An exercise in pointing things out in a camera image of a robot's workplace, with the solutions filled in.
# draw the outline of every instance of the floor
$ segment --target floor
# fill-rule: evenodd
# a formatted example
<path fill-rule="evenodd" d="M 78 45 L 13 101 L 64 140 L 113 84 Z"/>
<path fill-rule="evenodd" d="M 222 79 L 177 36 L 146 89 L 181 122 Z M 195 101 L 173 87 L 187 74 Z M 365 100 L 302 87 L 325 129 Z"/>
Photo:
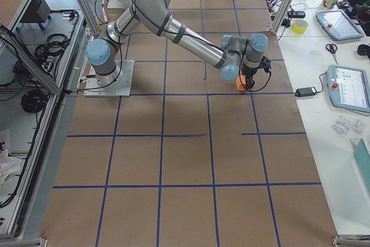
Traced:
<path fill-rule="evenodd" d="M 51 247 L 331 246 L 335 228 L 264 0 L 169 8 L 217 45 L 224 34 L 264 32 L 269 85 L 239 93 L 140 26 L 122 47 L 135 60 L 132 96 L 77 97 L 40 235 Z M 259 71 L 256 89 L 267 77 Z"/>

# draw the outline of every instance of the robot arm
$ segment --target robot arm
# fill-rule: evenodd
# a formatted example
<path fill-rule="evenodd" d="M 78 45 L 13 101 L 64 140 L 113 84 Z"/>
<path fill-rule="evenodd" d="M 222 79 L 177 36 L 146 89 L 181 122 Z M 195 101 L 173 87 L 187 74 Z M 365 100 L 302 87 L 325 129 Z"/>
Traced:
<path fill-rule="evenodd" d="M 263 34 L 255 34 L 250 39 L 227 35 L 224 36 L 221 47 L 217 47 L 173 18 L 168 12 L 171 0 L 131 1 L 129 9 L 115 22 L 109 23 L 99 39 L 88 45 L 87 57 L 96 73 L 100 77 L 105 77 L 102 78 L 105 79 L 102 85 L 116 78 L 117 69 L 114 56 L 120 43 L 140 23 L 157 36 L 168 38 L 219 69 L 221 77 L 225 80 L 235 80 L 239 75 L 240 67 L 246 75 L 247 89 L 253 87 L 253 75 L 258 68 L 266 70 L 270 67 L 269 60 L 264 57 L 268 39 Z M 106 53 L 97 56 L 98 49 L 107 47 L 110 48 L 109 55 Z"/>

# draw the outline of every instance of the cable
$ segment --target cable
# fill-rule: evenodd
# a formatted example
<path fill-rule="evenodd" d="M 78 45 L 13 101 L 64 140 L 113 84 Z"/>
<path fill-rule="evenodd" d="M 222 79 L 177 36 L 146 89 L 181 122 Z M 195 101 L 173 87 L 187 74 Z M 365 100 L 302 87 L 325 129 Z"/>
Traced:
<path fill-rule="evenodd" d="M 60 61 L 62 60 L 62 56 L 69 46 L 73 34 L 75 33 L 75 29 L 77 23 L 79 22 L 80 14 L 75 10 L 52 10 L 51 13 L 62 13 L 62 12 L 70 12 L 69 21 L 76 19 L 73 23 L 73 27 L 71 30 L 71 34 L 67 37 L 65 34 L 62 33 L 55 33 L 51 34 L 47 37 L 46 43 L 41 44 L 36 47 L 35 49 L 35 57 L 38 61 L 38 64 L 41 65 L 42 69 L 47 72 L 53 80 L 56 80 L 58 76 L 58 69 L 60 65 Z M 48 57 L 58 57 L 57 60 L 48 61 Z"/>
<path fill-rule="evenodd" d="M 24 88 L 24 86 L 22 86 L 22 88 L 17 93 L 15 93 L 15 95 L 11 96 L 10 98 L 0 99 L 0 101 L 8 101 L 8 100 L 10 100 L 12 98 L 15 98 L 16 96 L 18 96 L 23 91 L 23 88 Z"/>
<path fill-rule="evenodd" d="M 99 17 L 98 17 L 98 13 L 97 13 L 97 1 L 98 0 L 95 0 L 94 2 L 94 11 L 95 11 L 95 15 L 96 17 L 98 18 L 98 20 L 102 23 L 102 24 L 105 24 Z"/>
<path fill-rule="evenodd" d="M 31 141 L 31 146 L 29 147 L 29 151 L 27 153 L 27 156 L 24 158 L 24 161 L 25 162 L 24 162 L 22 171 L 21 171 L 21 173 L 19 175 L 16 175 L 16 176 L 18 176 L 18 182 L 17 182 L 16 188 L 14 189 L 13 193 L 9 194 L 8 199 L 6 199 L 4 202 L 0 202 L 0 209 L 6 207 L 7 205 L 9 205 L 13 201 L 13 199 L 15 198 L 15 196 L 18 193 L 18 189 L 20 187 L 22 177 L 23 177 L 23 175 L 25 173 L 25 170 L 26 170 L 26 167 L 27 167 L 27 164 L 28 164 L 28 160 L 31 157 L 32 151 L 33 151 L 34 146 L 35 146 L 36 136 L 37 136 L 38 131 L 40 129 L 40 122 L 41 122 L 41 119 L 42 119 L 44 113 L 45 113 L 45 108 L 42 110 L 42 113 L 41 113 L 41 116 L 40 116 L 40 119 L 39 119 L 39 124 L 36 125 L 36 129 L 35 129 L 34 135 L 32 137 L 32 141 Z"/>
<path fill-rule="evenodd" d="M 86 75 L 86 76 L 83 76 L 81 79 L 80 79 L 80 83 L 84 82 L 85 80 L 89 79 L 89 78 L 94 78 L 96 77 L 96 75 Z"/>
<path fill-rule="evenodd" d="M 239 66 L 239 80 L 240 80 L 241 85 L 244 87 L 244 89 L 245 89 L 246 91 L 248 91 L 248 92 L 252 92 L 252 93 L 255 93 L 255 92 L 261 91 L 261 90 L 263 90 L 264 88 L 266 88 L 266 86 L 268 85 L 268 83 L 269 83 L 269 81 L 270 81 L 270 79 L 271 79 L 271 76 L 272 76 L 271 71 L 269 71 L 269 72 L 268 72 L 268 73 L 269 73 L 269 76 L 268 76 L 268 79 L 267 79 L 267 81 L 266 81 L 265 85 L 263 85 L 263 86 L 262 86 L 261 88 L 259 88 L 258 90 L 251 90 L 251 89 L 247 89 L 247 88 L 246 88 L 246 85 L 244 85 L 244 84 L 243 84 L 243 82 L 242 82 L 242 78 L 241 78 L 241 75 L 240 75 L 240 73 L 241 73 L 241 69 L 242 69 L 242 62 L 240 63 L 240 66 Z"/>
<path fill-rule="evenodd" d="M 320 83 L 321 83 L 321 91 L 318 91 L 317 93 L 321 93 L 322 91 L 324 91 L 324 85 L 323 85 L 323 81 L 321 80 L 321 77 L 323 75 L 326 75 L 328 72 L 324 72 L 322 73 L 321 75 L 319 75 L 319 79 L 320 79 Z"/>
<path fill-rule="evenodd" d="M 292 19 L 292 17 L 289 17 L 289 16 L 288 16 L 289 24 L 285 25 L 284 30 L 283 30 L 283 32 L 282 32 L 282 34 L 280 35 L 280 37 L 279 37 L 277 40 L 280 40 L 280 39 L 282 38 L 282 36 L 284 35 L 285 30 L 288 28 L 288 25 L 289 25 L 289 26 L 291 25 L 291 19 Z"/>
<path fill-rule="evenodd" d="M 18 52 L 17 48 L 15 47 L 15 45 L 13 45 L 12 43 L 10 43 L 10 42 L 9 42 L 7 39 L 5 39 L 4 37 L 1 37 L 1 36 L 0 36 L 0 39 L 1 39 L 1 40 L 3 40 L 5 43 L 7 43 L 9 46 L 11 46 L 11 47 L 13 48 L 13 50 L 14 50 L 14 53 L 15 53 L 16 57 L 18 58 L 19 62 L 20 62 L 20 63 L 21 63 L 21 65 L 22 65 L 22 59 L 21 59 L 21 57 L 20 57 L 20 55 L 19 55 L 19 52 Z"/>
<path fill-rule="evenodd" d="M 12 81 L 10 81 L 8 83 L 0 84 L 0 87 L 7 87 L 9 85 L 12 85 L 16 81 L 17 77 L 18 77 L 18 74 L 15 74 L 14 75 L 14 78 L 12 79 Z"/>
<path fill-rule="evenodd" d="M 9 35 L 10 38 L 15 40 L 15 42 L 23 49 L 23 51 L 26 53 L 29 59 L 31 59 L 33 62 L 37 64 L 36 58 L 31 54 L 31 52 L 26 47 L 25 43 L 16 34 L 14 34 L 11 30 L 9 30 L 6 26 L 2 24 L 0 24 L 0 29 L 4 31 L 7 35 Z"/>

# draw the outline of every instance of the electronic device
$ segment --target electronic device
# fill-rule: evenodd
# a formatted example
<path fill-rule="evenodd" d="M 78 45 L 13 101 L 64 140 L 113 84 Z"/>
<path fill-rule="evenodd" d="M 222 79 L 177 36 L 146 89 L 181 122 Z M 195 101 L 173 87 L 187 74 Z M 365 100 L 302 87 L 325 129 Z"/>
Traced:
<path fill-rule="evenodd" d="M 327 76 L 329 98 L 334 106 L 370 113 L 370 88 L 363 69 L 331 65 Z"/>
<path fill-rule="evenodd" d="M 50 15 L 50 7 L 45 0 L 31 0 L 20 23 L 44 23 Z"/>
<path fill-rule="evenodd" d="M 312 95 L 316 95 L 318 92 L 315 87 L 305 87 L 305 88 L 298 88 L 294 92 L 294 95 L 297 98 L 302 98 L 302 97 L 310 97 Z"/>
<path fill-rule="evenodd" d="M 335 40 L 358 39 L 364 36 L 361 29 L 342 10 L 318 12 L 316 19 Z"/>
<path fill-rule="evenodd" d="M 306 17 L 306 13 L 303 11 L 288 11 L 287 15 L 290 19 L 304 19 Z"/>

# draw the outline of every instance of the blue tape line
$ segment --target blue tape line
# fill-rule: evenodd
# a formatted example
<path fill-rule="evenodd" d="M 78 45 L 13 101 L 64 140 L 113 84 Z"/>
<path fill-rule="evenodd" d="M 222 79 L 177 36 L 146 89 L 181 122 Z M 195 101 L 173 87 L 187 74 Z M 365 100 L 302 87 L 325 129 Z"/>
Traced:
<path fill-rule="evenodd" d="M 257 187 L 257 186 L 312 186 L 321 182 L 273 182 L 273 183 L 221 183 L 215 185 L 55 185 L 53 189 L 98 189 L 98 188 L 193 188 L 193 187 Z"/>
<path fill-rule="evenodd" d="M 268 10 L 268 8 L 203 8 L 204 11 L 229 11 L 229 10 Z M 199 11 L 198 8 L 188 8 L 188 9 L 170 9 L 171 11 Z"/>
<path fill-rule="evenodd" d="M 112 134 L 69 134 L 67 138 L 84 138 L 84 137 L 113 137 Z"/>
<path fill-rule="evenodd" d="M 258 136 L 258 144 L 260 146 L 262 164 L 263 164 L 263 167 L 264 167 L 264 174 L 265 174 L 265 179 L 266 179 L 266 184 L 267 184 L 267 192 L 268 192 L 268 198 L 269 198 L 269 202 L 270 202 L 270 209 L 271 209 L 271 215 L 272 215 L 272 220 L 273 220 L 273 226 L 274 226 L 274 229 L 275 229 L 276 240 L 278 242 L 277 245 L 278 245 L 278 247 L 281 247 L 280 235 L 279 235 L 279 230 L 278 230 L 278 224 L 276 222 L 275 210 L 273 208 L 271 190 L 270 190 L 270 186 L 269 186 L 269 180 L 268 180 L 268 174 L 267 174 L 267 166 L 266 166 L 264 151 L 263 151 L 263 148 L 262 148 L 261 136 L 259 135 L 260 129 L 258 127 L 257 112 L 256 112 L 256 107 L 254 105 L 253 94 L 250 95 L 250 98 L 251 98 L 251 104 L 252 104 L 252 108 L 253 108 L 254 121 L 256 123 L 256 130 L 257 130 L 257 133 L 258 133 L 258 135 L 257 135 Z"/>
<path fill-rule="evenodd" d="M 167 83 L 167 56 L 168 56 L 168 39 L 166 40 L 164 78 L 163 78 L 163 103 L 162 103 L 162 127 L 161 127 L 161 154 L 160 154 L 160 175 L 158 190 L 158 211 L 157 211 L 157 238 L 156 247 L 160 247 L 160 228 L 161 228 L 161 201 L 162 201 L 162 167 L 163 167 L 163 141 L 165 125 L 165 101 L 166 101 L 166 83 Z"/>
<path fill-rule="evenodd" d="M 241 133 L 243 136 L 248 135 L 306 135 L 305 132 L 247 132 Z"/>
<path fill-rule="evenodd" d="M 212 170 L 212 185 L 214 186 L 213 187 L 214 223 L 216 226 L 217 246 L 220 247 L 219 217 L 217 214 L 217 196 L 216 196 L 216 187 L 215 187 L 216 178 L 215 178 L 214 158 L 213 158 L 212 125 L 211 125 L 211 117 L 210 117 L 210 102 L 209 102 L 208 95 L 207 95 L 207 114 L 208 114 L 208 129 L 209 129 L 210 164 L 211 164 L 211 170 Z"/>
<path fill-rule="evenodd" d="M 119 102 L 118 102 L 118 108 L 117 108 L 117 114 L 116 114 L 116 121 L 115 121 L 114 129 L 113 129 L 112 146 L 110 147 L 110 156 L 109 156 L 109 162 L 108 162 L 108 170 L 107 170 L 106 179 L 105 179 L 105 188 L 104 188 L 103 201 L 102 201 L 102 206 L 101 206 L 101 211 L 100 211 L 100 217 L 99 217 L 99 224 L 98 224 L 97 238 L 96 238 L 96 241 L 95 241 L 95 247 L 98 247 L 99 246 L 100 232 L 101 232 L 103 215 L 104 215 L 104 208 L 105 208 L 105 201 L 106 201 L 106 193 L 107 193 L 107 190 L 108 190 L 110 168 L 111 168 L 111 165 L 112 165 L 112 158 L 113 158 L 113 152 L 114 152 L 114 142 L 116 140 L 115 134 L 116 134 L 116 131 L 117 131 L 117 126 L 118 126 L 118 121 L 119 121 L 121 102 L 122 102 L 122 97 L 120 97 Z"/>

